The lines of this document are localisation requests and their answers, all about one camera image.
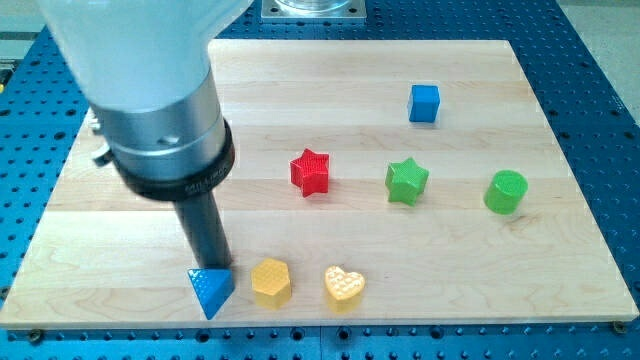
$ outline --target yellow heart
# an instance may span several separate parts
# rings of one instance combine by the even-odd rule
[[[345,273],[339,266],[330,266],[324,272],[329,308],[335,313],[353,310],[362,300],[365,280],[362,274]]]

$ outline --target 3d printed block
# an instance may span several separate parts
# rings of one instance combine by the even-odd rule
[[[429,171],[421,168],[413,158],[401,163],[391,163],[387,170],[385,185],[389,189],[389,202],[403,202],[414,206],[424,192]]]
[[[329,155],[304,149],[302,156],[291,161],[291,182],[302,189],[302,196],[329,192]]]
[[[207,320],[213,318],[235,289],[231,271],[227,269],[192,269],[189,279]]]
[[[256,304],[277,310],[291,299],[291,279],[286,263],[265,259],[251,270],[251,286]]]
[[[440,106],[440,93],[434,85],[413,85],[409,96],[409,121],[429,122],[436,121],[438,107]]]
[[[337,314],[355,309],[362,301],[365,280],[357,272],[345,273],[338,266],[330,266],[324,273],[327,304]]]
[[[527,180],[520,173],[498,171],[484,195],[484,203],[491,211],[508,215],[516,210],[527,189]]]

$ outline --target hexagonal prism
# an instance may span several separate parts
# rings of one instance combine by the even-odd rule
[[[251,270],[256,304],[278,310],[291,299],[291,279],[285,262],[267,258]]]

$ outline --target black ring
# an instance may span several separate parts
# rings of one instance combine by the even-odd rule
[[[235,161],[235,149],[231,137],[231,128],[224,121],[225,139],[220,154],[204,170],[179,180],[157,181],[133,175],[118,164],[118,172],[127,187],[134,193],[148,199],[159,201],[182,201],[190,197],[210,192],[227,177]]]

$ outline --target green cylinder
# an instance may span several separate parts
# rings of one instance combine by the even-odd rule
[[[509,215],[516,211],[528,188],[527,179],[520,173],[513,170],[498,171],[484,194],[484,203],[497,214]]]

